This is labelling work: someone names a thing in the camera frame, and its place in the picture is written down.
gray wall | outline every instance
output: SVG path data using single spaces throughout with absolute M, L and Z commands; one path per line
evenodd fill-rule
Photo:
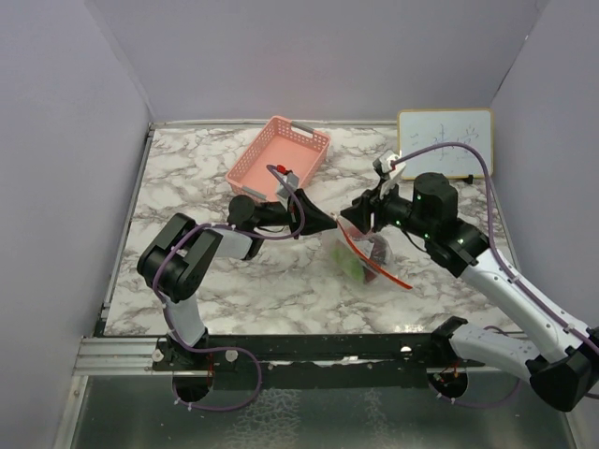
M 88 0 L 158 120 L 487 107 L 547 0 Z
M 51 447 L 149 116 L 80 0 L 0 14 L 0 447 Z
M 599 326 L 597 20 L 596 0 L 549 3 L 492 103 L 495 182 L 522 270 L 593 326 Z M 590 421 L 599 421 L 599 404 L 584 402 Z

marble tabletop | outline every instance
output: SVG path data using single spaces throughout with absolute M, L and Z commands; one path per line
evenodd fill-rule
M 105 335 L 167 331 L 158 300 L 136 272 L 139 255 L 176 212 L 198 223 L 223 222 L 233 197 L 225 174 L 259 132 L 246 128 L 157 129 L 130 223 Z M 331 137 L 327 159 L 305 189 L 326 212 L 337 213 L 376 185 L 372 161 L 397 148 L 395 127 L 320 128 Z M 484 183 L 453 181 L 460 216 L 487 232 Z M 401 195 L 412 197 L 403 181 Z M 511 258 L 493 209 L 498 247 Z M 212 334 L 338 334 L 430 332 L 451 315 L 506 330 L 516 326 L 485 297 L 436 266 L 398 229 L 381 233 L 395 258 L 393 270 L 413 285 L 362 285 L 333 265 L 320 236 L 265 242 L 251 261 L 215 259 L 197 291 Z

purple cable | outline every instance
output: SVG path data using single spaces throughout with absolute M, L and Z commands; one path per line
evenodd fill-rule
M 472 153 L 475 156 L 475 158 L 478 160 L 478 162 L 480 163 L 480 166 L 483 169 L 483 174 L 485 175 L 485 194 L 487 197 L 487 225 L 489 227 L 489 247 L 490 247 L 491 253 L 493 254 L 493 257 L 495 257 L 495 260 L 497 261 L 499 266 L 502 268 L 502 270 L 505 272 L 505 274 L 507 274 L 507 276 L 510 278 L 510 280 L 512 281 L 513 284 L 517 285 L 520 288 L 520 290 L 522 290 L 526 294 L 526 296 L 534 304 L 536 304 L 536 306 L 539 309 L 544 311 L 555 322 L 557 322 L 562 328 L 566 329 L 568 327 L 568 323 L 560 315 L 558 315 L 556 312 L 554 312 L 547 304 L 545 304 L 530 288 L 528 288 L 524 284 L 524 282 L 522 282 L 519 278 L 516 278 L 514 276 L 514 273 L 507 266 L 507 264 L 504 262 L 504 260 L 501 258 L 501 256 L 499 256 L 499 252 L 497 251 L 497 246 L 495 245 L 495 236 L 494 236 L 494 232 L 493 232 L 493 215 L 491 212 L 493 198 L 491 196 L 490 174 L 489 174 L 489 170 L 487 169 L 487 164 L 485 163 L 485 160 L 483 159 L 483 157 L 480 155 L 480 153 L 477 150 L 475 150 L 470 145 L 467 145 L 465 143 L 460 143 L 460 142 L 437 143 L 435 145 L 430 145 L 430 147 L 423 148 L 422 150 L 418 150 L 417 152 L 413 152 L 404 157 L 401 157 L 400 159 L 395 161 L 392 164 L 392 166 L 394 167 L 397 164 L 408 161 L 408 160 L 412 159 L 413 157 L 417 157 L 420 154 L 424 154 L 425 152 L 432 152 L 433 150 L 438 150 L 440 148 L 445 148 L 445 147 L 460 147 L 460 148 L 463 148 L 464 150 Z M 574 335 L 579 340 L 584 342 L 597 355 L 599 355 L 599 346 L 597 346 L 595 343 L 593 343 L 591 341 L 591 339 L 589 339 L 587 336 L 583 335 L 577 329 L 570 329 L 569 332 L 571 332 L 572 335 Z
M 228 230 L 243 234 L 244 236 L 247 236 L 247 237 L 264 239 L 264 240 L 293 239 L 295 236 L 298 236 L 300 234 L 301 230 L 303 229 L 303 227 L 306 223 L 306 216 L 305 216 L 304 210 L 300 204 L 300 201 L 298 200 L 298 197 L 294 193 L 293 188 L 289 184 L 287 184 L 283 180 L 283 178 L 281 178 L 279 173 L 276 171 L 275 166 L 267 166 L 267 170 L 272 174 L 272 176 L 274 176 L 277 179 L 278 182 L 281 183 L 281 185 L 283 185 L 283 187 L 289 193 L 291 200 L 298 208 L 299 217 L 300 217 L 298 229 L 296 229 L 294 232 L 292 232 L 291 234 L 288 234 L 286 236 L 263 236 L 262 234 L 257 234 L 257 233 L 253 233 L 253 232 L 240 231 L 239 229 L 236 229 L 234 226 L 230 226 L 228 224 L 206 224 L 206 223 L 198 224 L 196 227 L 194 227 L 192 230 L 190 230 L 187 234 L 185 234 L 181 238 L 181 240 L 179 240 L 177 242 L 177 244 L 170 250 L 170 253 L 168 253 L 167 257 L 165 257 L 165 260 L 162 262 L 160 267 L 158 267 L 158 270 L 156 271 L 156 274 L 153 277 L 152 290 L 156 294 L 158 299 L 160 299 L 160 302 L 163 305 L 166 306 L 168 298 L 165 295 L 163 295 L 162 292 L 160 292 L 160 290 L 158 289 L 158 283 L 165 271 L 165 268 L 166 268 L 168 262 L 170 262 L 172 260 L 172 258 L 175 256 L 175 254 L 183 247 L 183 245 L 187 241 L 189 241 L 190 238 L 192 238 L 195 234 L 197 234 L 202 229 L 207 229 L 207 228 L 211 228 L 211 227 L 218 228 L 218 229 L 228 229 Z M 216 407 L 216 406 L 209 406 L 209 405 L 199 405 L 199 404 L 196 404 L 193 402 L 184 402 L 183 400 L 181 400 L 181 398 L 179 398 L 177 396 L 177 392 L 175 391 L 175 388 L 173 385 L 173 394 L 177 398 L 176 403 L 181 403 L 183 405 L 186 405 L 188 408 L 193 408 L 193 409 L 197 409 L 197 410 L 206 410 L 206 411 L 210 411 L 210 412 L 231 412 L 234 410 L 238 410 L 242 407 L 245 407 L 247 404 L 249 404 L 250 402 L 252 402 L 254 399 L 257 398 L 258 394 L 260 393 L 260 386 L 262 385 L 262 369 L 260 368 L 260 362 L 258 361 L 258 359 L 256 358 L 255 355 L 253 355 L 247 349 L 243 349 L 243 348 L 236 347 L 236 346 L 227 346 L 227 347 L 220 347 L 220 348 L 207 348 L 207 349 L 194 348 L 193 346 L 188 345 L 181 338 L 179 333 L 174 329 L 174 326 L 173 326 L 170 316 L 168 314 L 168 309 L 166 307 L 164 308 L 164 316 L 165 316 L 165 321 L 167 322 L 167 325 L 168 325 L 168 329 L 171 332 L 172 338 L 175 341 L 177 341 L 183 347 L 183 349 L 185 349 L 186 351 L 189 351 L 189 352 L 195 353 L 195 354 L 211 354 L 211 353 L 220 353 L 220 352 L 224 352 L 224 351 L 237 351 L 239 353 L 246 354 L 247 356 L 249 356 L 252 359 L 252 361 L 256 365 L 256 369 L 257 369 L 257 373 L 258 373 L 256 388 L 254 389 L 254 391 L 252 392 L 252 394 L 250 395 L 249 398 L 243 400 L 239 404 L 230 405 L 230 406 L 226 406 L 226 407 Z
M 494 330 L 500 334 L 507 335 L 497 326 L 486 326 L 485 330 Z M 436 388 L 432 386 L 431 383 L 429 383 L 429 388 L 435 393 L 437 393 L 437 398 L 445 402 L 449 402 L 451 403 L 451 405 L 459 405 L 460 407 L 467 407 L 469 409 L 496 409 L 498 407 L 503 407 L 505 404 L 507 404 L 509 401 L 516 397 L 516 394 L 522 388 L 522 380 L 518 379 L 518 381 L 514 385 L 514 388 L 512 388 L 512 391 L 510 391 L 505 398 L 496 400 L 494 402 L 468 402 L 465 400 L 448 398 L 447 396 L 443 396 L 440 392 L 438 392 Z

